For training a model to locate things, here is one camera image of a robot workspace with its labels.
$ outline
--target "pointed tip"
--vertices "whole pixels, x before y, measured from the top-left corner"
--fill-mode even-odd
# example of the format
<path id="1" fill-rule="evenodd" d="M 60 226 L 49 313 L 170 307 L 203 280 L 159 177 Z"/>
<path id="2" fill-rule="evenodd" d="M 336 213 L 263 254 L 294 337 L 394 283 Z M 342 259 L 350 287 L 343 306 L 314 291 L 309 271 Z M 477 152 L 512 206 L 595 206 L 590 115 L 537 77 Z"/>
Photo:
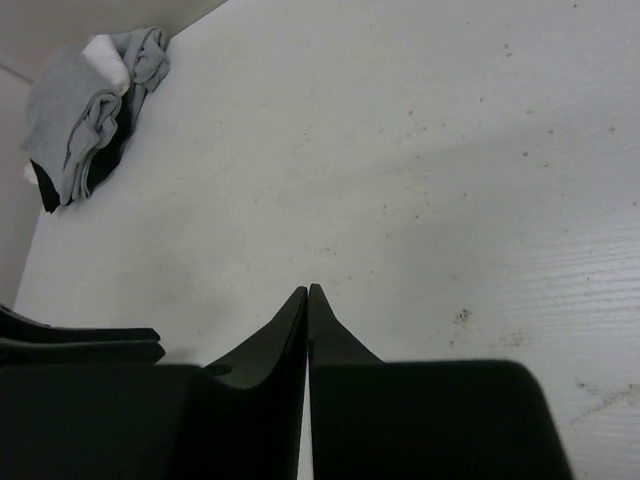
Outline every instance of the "pointed tip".
<path id="1" fill-rule="evenodd" d="M 338 321 L 318 284 L 312 284 L 309 289 L 307 318 L 309 361 L 312 366 L 382 363 Z"/>

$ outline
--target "folded cloth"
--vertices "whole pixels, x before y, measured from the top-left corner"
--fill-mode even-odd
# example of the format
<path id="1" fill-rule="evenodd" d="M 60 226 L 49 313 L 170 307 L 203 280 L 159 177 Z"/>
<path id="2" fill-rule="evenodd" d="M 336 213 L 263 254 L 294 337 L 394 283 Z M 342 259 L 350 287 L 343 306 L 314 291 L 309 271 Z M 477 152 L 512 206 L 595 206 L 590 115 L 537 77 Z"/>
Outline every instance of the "folded cloth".
<path id="1" fill-rule="evenodd" d="M 123 96 L 129 90 L 129 70 L 122 62 L 122 58 L 116 51 L 116 47 L 109 35 L 96 35 L 84 47 L 82 55 L 100 75 L 106 78 L 111 85 Z"/>
<path id="2" fill-rule="evenodd" d="M 84 163 L 87 167 L 86 179 L 83 182 L 85 188 L 83 191 L 86 191 L 84 198 L 89 198 L 96 187 L 104 182 L 120 164 L 124 147 L 133 132 L 127 95 L 125 94 L 125 97 L 123 97 L 122 108 L 115 119 L 118 124 L 118 130 L 115 135 L 106 147 L 98 150 L 89 162 Z M 29 167 L 32 168 L 34 175 L 37 177 L 36 185 L 40 190 L 40 197 L 45 211 L 53 213 L 60 206 L 60 195 L 56 192 L 47 173 L 37 163 L 32 161 Z M 72 202 L 73 199 L 70 199 L 66 205 Z"/>
<path id="3" fill-rule="evenodd" d="M 131 89 L 129 108 L 135 125 L 147 92 L 153 92 L 169 73 L 167 33 L 160 27 L 140 28 L 112 35 L 111 40 L 129 70 Z"/>
<path id="4" fill-rule="evenodd" d="M 116 132 L 116 90 L 73 47 L 56 51 L 27 97 L 27 150 L 67 204 L 81 165 Z"/>

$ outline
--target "white surface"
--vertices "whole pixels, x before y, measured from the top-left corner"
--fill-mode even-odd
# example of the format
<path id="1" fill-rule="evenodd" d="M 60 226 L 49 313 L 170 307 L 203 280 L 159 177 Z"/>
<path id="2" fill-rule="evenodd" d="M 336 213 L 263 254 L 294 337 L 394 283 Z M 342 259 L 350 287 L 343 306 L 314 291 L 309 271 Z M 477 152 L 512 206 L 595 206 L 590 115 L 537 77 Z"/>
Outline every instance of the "white surface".
<path id="1" fill-rule="evenodd" d="M 109 183 L 40 218 L 17 309 L 205 363 L 319 282 L 385 360 L 523 362 L 577 477 L 639 478 L 639 22 L 233 0 L 173 41 Z"/>
<path id="2" fill-rule="evenodd" d="M 28 83 L 0 67 L 0 302 L 10 307 L 41 208 L 38 189 L 22 178 L 29 160 L 19 147 L 28 93 Z"/>

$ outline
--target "black cloth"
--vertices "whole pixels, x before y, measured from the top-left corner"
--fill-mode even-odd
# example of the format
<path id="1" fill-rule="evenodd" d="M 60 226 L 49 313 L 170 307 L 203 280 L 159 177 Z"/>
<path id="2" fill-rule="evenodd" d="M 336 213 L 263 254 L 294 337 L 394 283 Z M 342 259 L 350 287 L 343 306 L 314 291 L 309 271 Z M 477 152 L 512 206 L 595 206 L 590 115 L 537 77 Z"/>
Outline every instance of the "black cloth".
<path id="1" fill-rule="evenodd" d="M 124 147 L 133 133 L 133 122 L 129 107 L 130 99 L 128 97 L 129 92 L 122 97 L 122 106 L 115 118 L 115 122 L 118 124 L 116 133 L 111 138 L 111 141 L 104 148 L 98 150 L 91 160 L 87 175 L 87 188 L 91 193 L 120 165 Z M 60 206 L 60 195 L 58 195 L 53 182 L 44 169 L 33 160 L 31 160 L 31 164 L 38 179 L 38 188 L 44 210 L 45 212 L 53 213 Z M 71 205 L 71 203 L 73 203 L 73 199 L 69 200 L 67 205 Z"/>

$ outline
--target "black plastic part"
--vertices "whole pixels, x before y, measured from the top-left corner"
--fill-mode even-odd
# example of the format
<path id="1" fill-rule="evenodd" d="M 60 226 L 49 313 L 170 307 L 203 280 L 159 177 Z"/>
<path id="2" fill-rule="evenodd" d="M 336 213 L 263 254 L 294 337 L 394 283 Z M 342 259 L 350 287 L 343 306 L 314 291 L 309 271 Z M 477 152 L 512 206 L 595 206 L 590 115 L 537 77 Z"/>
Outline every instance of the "black plastic part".
<path id="1" fill-rule="evenodd" d="M 164 356 L 151 328 L 54 328 L 0 304 L 0 367 L 87 362 L 150 362 Z"/>
<path id="2" fill-rule="evenodd" d="M 296 478 L 306 301 L 205 368 L 0 370 L 0 479 Z"/>
<path id="3" fill-rule="evenodd" d="M 571 478 L 542 391 L 524 367 L 376 362 L 336 325 L 319 285 L 311 286 L 308 318 L 315 480 Z"/>

